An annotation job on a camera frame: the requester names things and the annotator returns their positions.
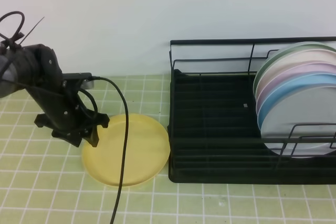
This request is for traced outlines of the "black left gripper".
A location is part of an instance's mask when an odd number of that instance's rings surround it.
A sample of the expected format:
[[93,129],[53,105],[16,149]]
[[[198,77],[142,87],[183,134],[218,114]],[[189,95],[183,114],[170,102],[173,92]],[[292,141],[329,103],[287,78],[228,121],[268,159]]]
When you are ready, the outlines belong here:
[[97,147],[97,127],[107,127],[109,117],[98,112],[96,103],[92,104],[92,110],[86,108],[78,94],[84,89],[63,87],[64,73],[51,48],[37,44],[24,47],[23,52],[31,75],[26,90],[43,111],[37,115],[35,124],[51,129],[52,137],[75,147],[82,140]]

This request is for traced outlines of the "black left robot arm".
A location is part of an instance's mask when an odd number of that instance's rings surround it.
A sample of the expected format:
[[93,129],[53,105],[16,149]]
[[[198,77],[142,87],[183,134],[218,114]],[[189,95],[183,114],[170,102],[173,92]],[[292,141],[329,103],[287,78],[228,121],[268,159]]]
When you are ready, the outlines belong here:
[[90,73],[63,73],[55,52],[42,44],[1,50],[1,97],[25,89],[39,105],[34,123],[52,130],[52,137],[78,147],[82,140],[96,147],[97,127],[107,127],[109,117],[96,103],[87,109],[79,92],[92,80]]

